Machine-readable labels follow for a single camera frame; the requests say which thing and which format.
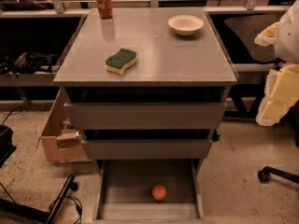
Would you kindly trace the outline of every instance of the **concrete floor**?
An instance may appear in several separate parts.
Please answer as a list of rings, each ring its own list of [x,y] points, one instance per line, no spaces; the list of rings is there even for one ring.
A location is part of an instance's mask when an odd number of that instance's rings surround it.
[[[51,103],[31,105],[11,115],[5,124],[14,131],[14,154],[0,169],[0,182],[17,203],[47,211],[69,175],[75,175],[81,200],[82,223],[93,222],[98,174],[92,162],[47,162],[39,136]],[[0,111],[14,105],[0,104]],[[2,121],[6,115],[0,114]],[[254,120],[224,120],[198,176],[206,220],[220,224],[299,223],[299,185],[280,177],[261,184],[257,172],[265,165],[299,173],[299,148],[288,122],[258,126]],[[0,188],[0,197],[9,199]],[[78,218],[75,205],[66,200],[54,223],[71,224]],[[0,223],[33,223],[0,211]]]

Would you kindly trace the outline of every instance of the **cardboard box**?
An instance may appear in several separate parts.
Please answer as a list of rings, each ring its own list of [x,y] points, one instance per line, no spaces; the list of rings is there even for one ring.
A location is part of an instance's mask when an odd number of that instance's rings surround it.
[[[57,141],[56,138],[62,134],[64,120],[66,119],[64,97],[58,92],[40,137],[46,159],[47,161],[87,161],[88,159],[82,147],[82,138],[80,135],[77,142],[72,140],[71,144],[67,146],[61,146]]]

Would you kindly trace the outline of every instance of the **sponge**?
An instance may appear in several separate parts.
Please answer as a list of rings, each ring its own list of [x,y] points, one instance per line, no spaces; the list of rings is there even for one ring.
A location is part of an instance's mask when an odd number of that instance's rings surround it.
[[[129,49],[120,49],[118,53],[106,59],[106,70],[122,76],[124,71],[136,62],[136,52]]]

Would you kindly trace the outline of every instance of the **bowl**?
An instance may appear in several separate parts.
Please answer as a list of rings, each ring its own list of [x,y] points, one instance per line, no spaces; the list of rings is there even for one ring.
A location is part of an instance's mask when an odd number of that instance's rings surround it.
[[[201,29],[204,22],[191,15],[177,15],[172,17],[168,24],[178,35],[188,36],[193,35],[197,30]]]

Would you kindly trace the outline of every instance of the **soda can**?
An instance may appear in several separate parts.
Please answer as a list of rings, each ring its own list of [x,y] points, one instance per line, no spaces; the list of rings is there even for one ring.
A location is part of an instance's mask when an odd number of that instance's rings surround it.
[[[100,17],[102,19],[112,18],[112,2],[111,0],[96,0]]]

